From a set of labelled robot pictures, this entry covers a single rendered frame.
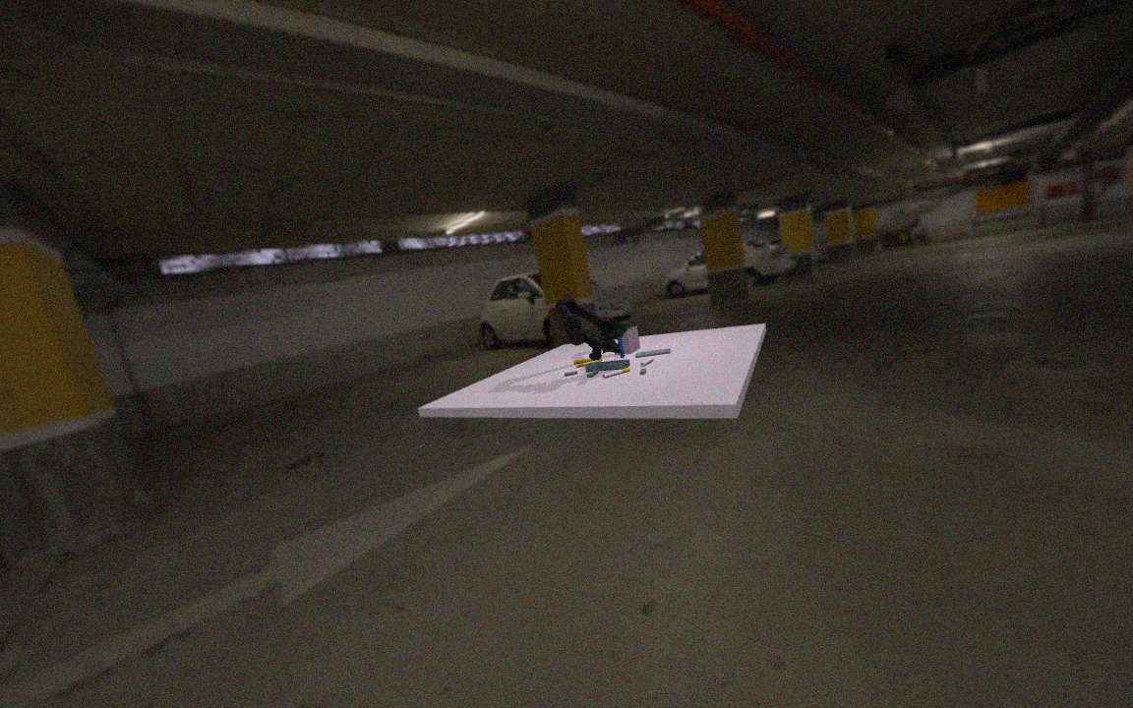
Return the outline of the keyboard with white letter keys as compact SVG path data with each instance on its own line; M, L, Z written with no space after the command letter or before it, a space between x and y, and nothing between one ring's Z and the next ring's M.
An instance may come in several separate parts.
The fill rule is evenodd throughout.
M610 372L610 369L625 369L630 366L627 360L607 360L607 362L589 362L585 366L585 372Z

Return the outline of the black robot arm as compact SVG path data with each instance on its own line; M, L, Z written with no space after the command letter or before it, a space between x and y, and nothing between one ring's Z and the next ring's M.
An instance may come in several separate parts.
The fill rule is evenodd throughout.
M561 318L564 319L564 330L566 331L566 335L569 335L572 346L583 344L583 342L588 340L588 336L593 334L593 331L581 329L581 321L573 318L571 313L576 313L579 317L593 322L594 325L597 325L600 329L604 335L610 335L611 333L615 335L615 339L617 339L617 336L624 336L624 334L627 334L624 329L620 329L621 324L617 323L617 319L597 317L597 315L593 314L593 312L580 308L580 306L576 304L576 300L569 295L564 295L563 299L555 304L555 310L557 310L557 313L561 314ZM590 348L594 350L595 346L590 346ZM600 360L600 357L602 355L599 355L599 357L594 353L589 355L589 358L593 360Z

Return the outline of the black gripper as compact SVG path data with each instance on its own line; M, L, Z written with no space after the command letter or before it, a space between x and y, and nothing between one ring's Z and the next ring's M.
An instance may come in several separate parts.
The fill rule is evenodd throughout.
M597 332L595 332L595 334L593 332L593 334L588 336L588 340L586 340L586 344L595 346L593 353L597 355L597 357L599 357L600 355L600 349L603 350L603 355L606 353L606 351L615 351L615 353L622 353L620 348L617 348L617 342L615 341L614 334L610 334L607 336L600 336L599 334L597 334Z

